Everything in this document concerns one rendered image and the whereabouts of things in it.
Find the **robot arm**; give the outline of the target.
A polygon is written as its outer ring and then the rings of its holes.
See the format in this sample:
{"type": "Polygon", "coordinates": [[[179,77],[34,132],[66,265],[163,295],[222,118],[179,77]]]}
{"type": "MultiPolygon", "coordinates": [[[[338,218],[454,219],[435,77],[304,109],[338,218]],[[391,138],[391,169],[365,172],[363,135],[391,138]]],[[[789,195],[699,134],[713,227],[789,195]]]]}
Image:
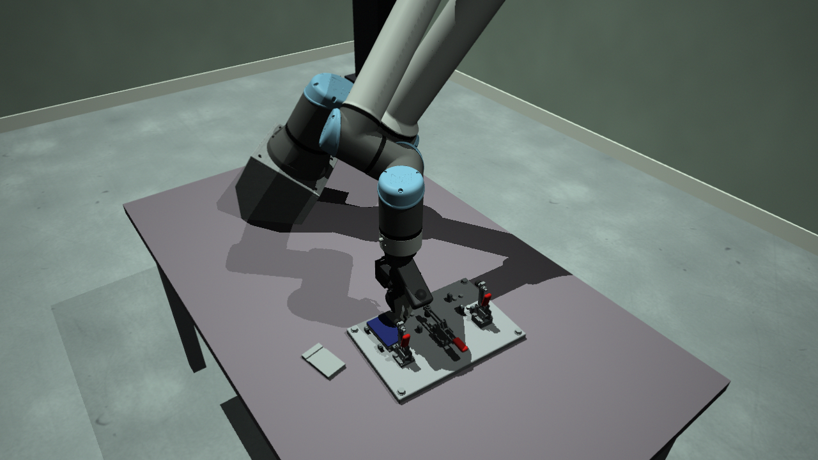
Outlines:
{"type": "Polygon", "coordinates": [[[422,247],[417,122],[505,0],[449,0],[420,44],[440,2],[397,0],[354,84],[315,75],[268,141],[270,159],[298,180],[323,178],[330,156],[378,180],[380,248],[392,256],[422,247]]]}

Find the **toggle clamp with red handle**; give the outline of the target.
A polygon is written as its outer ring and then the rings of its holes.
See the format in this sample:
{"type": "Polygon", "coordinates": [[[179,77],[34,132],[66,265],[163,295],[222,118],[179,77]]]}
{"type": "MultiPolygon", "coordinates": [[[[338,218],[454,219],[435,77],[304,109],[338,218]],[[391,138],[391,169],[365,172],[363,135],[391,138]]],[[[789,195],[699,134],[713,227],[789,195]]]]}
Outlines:
{"type": "Polygon", "coordinates": [[[433,320],[437,321],[437,332],[433,333],[433,338],[437,341],[437,343],[441,345],[441,347],[448,346],[448,344],[455,344],[455,346],[458,347],[458,349],[461,350],[461,352],[465,352],[468,350],[468,347],[463,343],[463,341],[459,337],[456,337],[454,335],[452,329],[447,325],[445,318],[442,321],[441,318],[439,318],[437,314],[433,312],[430,305],[423,306],[423,309],[425,310],[424,316],[426,316],[427,318],[432,317],[433,320]],[[433,316],[435,316],[436,318],[433,316]],[[437,320],[437,318],[439,321],[437,320]],[[442,323],[446,325],[446,327],[444,327],[442,323]],[[445,331],[445,329],[447,329],[447,331],[445,331]]]}

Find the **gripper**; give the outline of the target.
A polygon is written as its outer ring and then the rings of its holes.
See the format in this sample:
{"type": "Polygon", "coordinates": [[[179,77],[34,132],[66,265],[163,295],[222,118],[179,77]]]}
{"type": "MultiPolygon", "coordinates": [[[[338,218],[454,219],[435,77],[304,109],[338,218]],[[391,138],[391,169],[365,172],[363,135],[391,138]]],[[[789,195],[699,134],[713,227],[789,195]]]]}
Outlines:
{"type": "Polygon", "coordinates": [[[392,256],[392,254],[387,254],[385,252],[385,256],[382,256],[381,259],[376,260],[376,280],[379,280],[379,283],[381,286],[383,286],[383,288],[389,289],[385,295],[387,305],[391,308],[394,316],[399,318],[401,321],[404,321],[404,323],[406,323],[406,320],[411,315],[413,309],[407,300],[405,292],[403,289],[401,289],[399,280],[397,279],[396,274],[392,270],[392,266],[390,264],[392,259],[409,260],[416,254],[417,253],[411,254],[411,256],[398,257],[392,256]],[[402,306],[405,307],[405,312],[401,310],[402,306]]]}

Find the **blue flat blank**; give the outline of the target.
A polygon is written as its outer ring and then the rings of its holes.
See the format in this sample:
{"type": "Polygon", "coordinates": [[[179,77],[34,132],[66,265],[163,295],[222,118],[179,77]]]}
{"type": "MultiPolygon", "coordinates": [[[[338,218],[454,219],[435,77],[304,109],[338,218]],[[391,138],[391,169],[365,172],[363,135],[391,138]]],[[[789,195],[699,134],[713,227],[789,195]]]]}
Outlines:
{"type": "Polygon", "coordinates": [[[387,349],[398,343],[398,328],[385,314],[366,321],[366,326],[370,327],[370,330],[387,349]]]}

